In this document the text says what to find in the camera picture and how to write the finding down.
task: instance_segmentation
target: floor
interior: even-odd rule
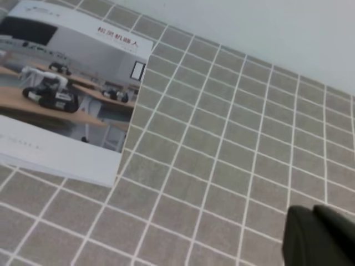
[[[350,95],[107,2],[49,2],[155,48],[112,190],[0,168],[0,264],[276,266],[288,206],[355,221]]]

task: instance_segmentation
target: desk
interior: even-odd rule
[[[69,81],[73,82],[73,83],[81,83],[81,84],[85,84],[85,85],[88,85],[88,86],[93,86],[95,88],[99,88],[99,89],[102,89],[103,87],[99,84],[96,84],[90,80],[87,80],[85,78],[82,78],[80,76],[75,76],[75,75],[65,75],[65,74],[62,74],[62,73],[58,73],[54,70],[51,70],[49,69],[47,66],[45,65],[42,65],[42,64],[39,64],[39,63],[35,63],[35,62],[28,62],[29,65],[35,67],[35,68],[38,68],[39,70],[42,70],[42,71],[47,71],[47,72],[52,72],[52,73],[56,73],[56,74],[59,74],[59,75],[62,75],[63,77],[67,78]]]
[[[18,76],[18,73],[16,73],[15,71],[12,71],[12,70],[5,68],[3,66],[0,66],[0,74]]]
[[[39,106],[38,104],[22,96],[22,90],[12,87],[0,86],[0,108],[15,109],[24,112],[67,120],[79,124],[90,124],[95,126],[106,126],[105,123],[80,110],[75,113],[56,111]]]

